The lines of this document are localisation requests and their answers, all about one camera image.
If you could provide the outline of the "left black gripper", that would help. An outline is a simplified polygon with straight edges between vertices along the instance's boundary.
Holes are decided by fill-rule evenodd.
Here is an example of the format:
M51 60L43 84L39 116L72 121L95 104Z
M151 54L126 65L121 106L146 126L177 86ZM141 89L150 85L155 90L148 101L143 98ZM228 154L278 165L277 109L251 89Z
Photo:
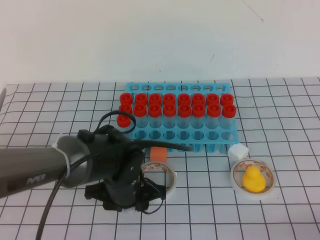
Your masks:
M137 212L147 213L150 202L161 200L156 213L167 198L167 188L147 177L142 177L141 165L145 159L141 147L113 126L104 127L102 133L95 135L88 145L89 150L103 150L92 160L92 169L86 185L84 197L102 202L103 208L120 212L135 208Z

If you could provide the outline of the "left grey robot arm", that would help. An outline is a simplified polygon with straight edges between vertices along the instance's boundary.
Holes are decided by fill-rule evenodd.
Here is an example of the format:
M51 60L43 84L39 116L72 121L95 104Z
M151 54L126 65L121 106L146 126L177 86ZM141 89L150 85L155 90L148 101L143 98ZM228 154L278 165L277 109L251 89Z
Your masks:
M0 195L7 197L62 179L62 186L85 186L86 199L105 210L142 212L166 189L143 176L146 144L135 142L113 126L99 132L80 130L53 147L3 148L0 151Z

